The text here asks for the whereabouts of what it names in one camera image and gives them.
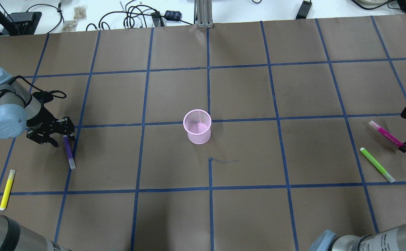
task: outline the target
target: plastic bag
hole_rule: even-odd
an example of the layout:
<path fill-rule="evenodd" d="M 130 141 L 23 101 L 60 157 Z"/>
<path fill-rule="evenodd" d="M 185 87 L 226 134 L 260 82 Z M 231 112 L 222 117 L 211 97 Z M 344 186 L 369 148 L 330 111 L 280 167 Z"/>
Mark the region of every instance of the plastic bag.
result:
<path fill-rule="evenodd" d="M 77 26 L 76 20 L 65 21 L 62 27 L 62 32 L 76 31 L 76 26 Z"/>
<path fill-rule="evenodd" d="M 74 20 L 87 19 L 87 6 L 74 7 Z"/>

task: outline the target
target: pink highlighter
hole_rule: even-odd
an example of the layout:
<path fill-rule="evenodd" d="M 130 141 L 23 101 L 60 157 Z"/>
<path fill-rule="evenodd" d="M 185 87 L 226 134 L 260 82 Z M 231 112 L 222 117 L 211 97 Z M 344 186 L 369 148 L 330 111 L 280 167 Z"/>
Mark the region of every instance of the pink highlighter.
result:
<path fill-rule="evenodd" d="M 378 124 L 376 124 L 373 120 L 369 122 L 369 125 L 371 125 L 373 128 L 375 128 L 378 132 L 380 132 L 380 134 L 386 136 L 386 138 L 388 138 L 390 141 L 392 141 L 395 145 L 397 145 L 398 147 L 403 146 L 404 144 L 397 140 L 397 138 L 395 138 L 393 135 L 391 135 L 389 132 L 387 132 L 386 130 L 384 130 L 382 127 L 380 127 Z"/>

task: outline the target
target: green highlighter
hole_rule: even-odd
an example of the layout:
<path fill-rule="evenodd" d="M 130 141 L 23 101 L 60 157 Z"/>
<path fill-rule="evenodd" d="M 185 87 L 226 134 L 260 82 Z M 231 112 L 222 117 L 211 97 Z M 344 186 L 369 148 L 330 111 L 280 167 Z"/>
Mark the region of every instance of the green highlighter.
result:
<path fill-rule="evenodd" d="M 393 183 L 395 179 L 387 173 L 383 166 L 363 147 L 361 147 L 361 153 L 376 167 L 376 169 L 387 178 L 390 183 Z"/>

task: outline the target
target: black power brick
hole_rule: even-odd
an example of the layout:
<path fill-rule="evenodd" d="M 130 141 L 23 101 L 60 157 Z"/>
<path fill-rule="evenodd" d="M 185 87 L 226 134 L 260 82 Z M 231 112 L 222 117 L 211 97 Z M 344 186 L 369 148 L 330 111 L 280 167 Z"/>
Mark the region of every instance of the black power brick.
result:
<path fill-rule="evenodd" d="M 311 4 L 311 0 L 309 0 L 309 2 L 307 0 L 304 0 L 299 8 L 296 19 L 306 19 L 308 16 L 308 12 L 310 11 Z"/>

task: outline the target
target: white table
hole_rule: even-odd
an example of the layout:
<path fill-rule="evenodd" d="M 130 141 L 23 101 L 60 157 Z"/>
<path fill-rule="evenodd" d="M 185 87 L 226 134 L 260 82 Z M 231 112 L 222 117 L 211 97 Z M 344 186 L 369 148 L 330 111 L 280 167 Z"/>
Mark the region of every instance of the white table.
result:
<path fill-rule="evenodd" d="M 379 16 L 402 14 L 400 10 L 389 9 L 383 6 L 376 10 L 363 10 L 356 6 L 351 0 L 312 0 L 308 18 L 328 18 L 328 17 L 345 17 L 345 16 Z M 0 3 L 8 11 L 24 12 L 26 9 L 37 3 L 47 3 L 57 6 L 58 0 L 0 0 Z M 136 0 L 130 5 L 139 4 L 149 5 L 164 14 L 166 10 L 180 11 L 183 14 L 184 21 L 193 22 L 193 0 Z M 297 11 L 302 0 L 262 0 L 261 3 L 255 4 L 251 0 L 213 0 L 213 19 L 214 23 L 231 23 L 231 22 L 252 22 L 268 20 L 289 20 L 296 17 Z M 76 31 L 84 31 L 87 24 L 93 22 L 98 24 L 101 17 L 111 11 L 121 11 L 121 4 L 118 0 L 62 0 L 62 11 L 65 20 L 72 20 L 74 7 L 86 5 L 87 19 L 80 21 Z M 37 27 L 36 34 L 46 33 L 51 30 L 59 21 L 59 14 L 51 7 L 34 7 L 31 11 L 42 12 L 42 18 Z M 107 16 L 104 21 L 112 29 L 123 29 L 123 13 L 115 13 Z M 147 25 L 152 26 L 152 19 L 146 16 Z M 136 18 L 136 26 L 139 27 L 139 19 Z M 180 22 L 168 21 L 167 26 L 183 25 Z M 58 33 L 61 27 L 53 31 Z"/>

